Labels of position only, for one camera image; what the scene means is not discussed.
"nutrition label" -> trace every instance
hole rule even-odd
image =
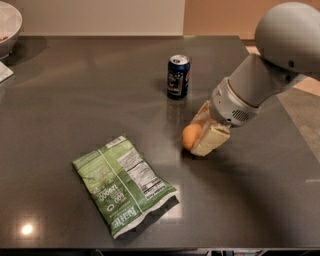
[[[146,199],[151,199],[166,187],[136,150],[123,155],[118,162],[138,185]]]

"dark blue can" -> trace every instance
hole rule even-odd
[[[171,99],[183,99],[188,94],[190,60],[185,55],[174,55],[168,63],[167,95]]]

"chip bag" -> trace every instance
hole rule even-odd
[[[125,135],[72,163],[114,239],[177,193],[155,174]]]

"table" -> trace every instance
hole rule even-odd
[[[174,54],[192,60],[184,100],[166,96]],[[0,87],[0,248],[320,247],[320,166],[276,96],[207,157],[181,147],[247,55],[238,37],[20,37]],[[122,134],[179,193],[114,240],[71,162]]]

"white bowl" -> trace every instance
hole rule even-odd
[[[22,26],[21,13],[12,5],[0,2],[0,60],[9,56]]]

